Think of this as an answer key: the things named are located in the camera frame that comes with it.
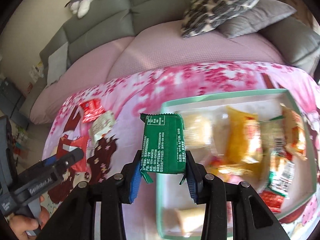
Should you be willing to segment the person's left hand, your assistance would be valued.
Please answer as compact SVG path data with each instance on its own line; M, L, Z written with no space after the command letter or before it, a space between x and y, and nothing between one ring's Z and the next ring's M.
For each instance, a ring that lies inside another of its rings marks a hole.
M14 215L9 219L9 226L19 240L36 239L36 236L29 236L27 231L35 230L39 227L43 228L50 218L48 210L41 206L40 224L36 219L25 217L22 215Z

